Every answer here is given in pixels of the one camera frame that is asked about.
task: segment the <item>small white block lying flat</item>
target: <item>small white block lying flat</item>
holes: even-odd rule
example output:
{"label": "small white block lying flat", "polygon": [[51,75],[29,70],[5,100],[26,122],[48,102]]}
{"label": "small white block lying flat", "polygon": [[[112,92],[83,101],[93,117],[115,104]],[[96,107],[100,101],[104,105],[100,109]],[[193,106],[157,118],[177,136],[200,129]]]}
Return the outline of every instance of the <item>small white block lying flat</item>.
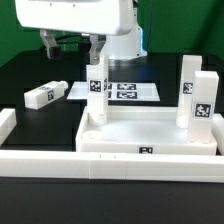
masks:
{"label": "small white block lying flat", "polygon": [[25,107],[38,110],[64,96],[68,84],[65,81],[52,81],[24,94]]}
{"label": "small white block lying flat", "polygon": [[15,109],[3,109],[0,113],[0,146],[16,126]]}
{"label": "small white block lying flat", "polygon": [[183,56],[179,103],[177,111],[177,126],[180,128],[188,128],[189,117],[191,114],[194,74],[195,71],[201,70],[201,64],[201,56]]}
{"label": "small white block lying flat", "polygon": [[195,72],[192,111],[188,128],[189,142],[207,144],[211,141],[218,81],[216,72]]}

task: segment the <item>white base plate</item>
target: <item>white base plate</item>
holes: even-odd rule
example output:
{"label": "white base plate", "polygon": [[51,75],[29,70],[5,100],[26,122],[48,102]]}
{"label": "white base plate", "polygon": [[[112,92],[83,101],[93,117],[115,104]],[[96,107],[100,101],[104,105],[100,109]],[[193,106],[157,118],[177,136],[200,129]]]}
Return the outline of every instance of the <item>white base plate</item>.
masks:
{"label": "white base plate", "polygon": [[[134,98],[127,98],[126,92],[134,93]],[[68,100],[87,99],[87,82],[74,82],[67,97]],[[118,101],[160,101],[159,94],[154,83],[108,83],[108,100]]]}
{"label": "white base plate", "polygon": [[95,127],[84,111],[76,136],[78,152],[215,155],[217,142],[189,143],[176,126],[177,108],[108,106],[108,122]]}

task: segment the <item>white block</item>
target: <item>white block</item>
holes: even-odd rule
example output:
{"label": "white block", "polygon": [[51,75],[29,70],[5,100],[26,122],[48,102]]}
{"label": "white block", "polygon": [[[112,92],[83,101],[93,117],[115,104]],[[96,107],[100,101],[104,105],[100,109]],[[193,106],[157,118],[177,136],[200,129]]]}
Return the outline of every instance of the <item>white block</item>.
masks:
{"label": "white block", "polygon": [[[108,88],[108,100],[116,101],[160,101],[159,94],[155,83],[125,83],[136,86],[136,90],[120,90],[119,85],[124,83],[109,82],[110,89]],[[135,97],[118,98],[119,92],[131,92],[136,93]],[[82,100],[87,99],[88,84],[87,82],[74,82],[70,93],[68,94],[68,100]]]}
{"label": "white block", "polygon": [[216,72],[195,72],[192,111],[189,120],[188,141],[211,142],[212,117],[219,77]]}
{"label": "white block", "polygon": [[223,182],[224,159],[205,155],[127,154],[126,179]]}
{"label": "white block", "polygon": [[107,121],[108,57],[101,56],[98,65],[87,65],[89,122],[101,126]]}
{"label": "white block", "polygon": [[65,81],[52,81],[24,94],[25,106],[38,110],[64,96],[68,84]]}
{"label": "white block", "polygon": [[126,154],[90,153],[90,179],[125,179]]}
{"label": "white block", "polygon": [[0,113],[0,146],[16,126],[15,109],[3,109]]}
{"label": "white block", "polygon": [[218,143],[219,152],[224,155],[224,119],[221,114],[213,115],[212,134]]}
{"label": "white block", "polygon": [[183,57],[179,103],[176,120],[176,124],[180,128],[188,128],[189,118],[191,114],[194,73],[195,71],[201,70],[201,64],[201,56],[184,55]]}
{"label": "white block", "polygon": [[89,178],[89,153],[0,150],[0,176]]}

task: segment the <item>green backdrop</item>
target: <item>green backdrop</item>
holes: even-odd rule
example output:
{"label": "green backdrop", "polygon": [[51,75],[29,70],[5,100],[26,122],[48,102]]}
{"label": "green backdrop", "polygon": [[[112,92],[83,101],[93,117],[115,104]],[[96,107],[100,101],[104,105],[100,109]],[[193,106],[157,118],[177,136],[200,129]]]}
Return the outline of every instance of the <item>green backdrop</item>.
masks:
{"label": "green backdrop", "polygon": [[[224,59],[223,10],[223,0],[139,0],[144,48],[148,46],[149,52],[208,53]],[[1,0],[0,66],[19,52],[40,46],[39,31],[19,25],[14,0]]]}

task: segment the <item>black table surface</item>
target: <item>black table surface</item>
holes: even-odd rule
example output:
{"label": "black table surface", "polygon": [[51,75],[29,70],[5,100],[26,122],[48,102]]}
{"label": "black table surface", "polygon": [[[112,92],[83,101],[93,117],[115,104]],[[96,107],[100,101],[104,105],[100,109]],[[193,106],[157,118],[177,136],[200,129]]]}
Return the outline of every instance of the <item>black table surface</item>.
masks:
{"label": "black table surface", "polygon": [[[156,83],[160,102],[122,105],[177,106],[181,54],[152,54],[146,64],[109,71],[109,81]],[[224,62],[203,55],[202,70],[217,71],[215,112],[224,112]],[[76,53],[48,60],[22,52],[0,68],[0,110],[15,108],[17,126],[3,149],[75,151],[75,135],[86,105],[66,100],[74,81],[86,79]],[[65,80],[65,97],[35,111],[24,107],[24,92]],[[224,223],[224,185],[216,183],[0,178],[0,223]]]}

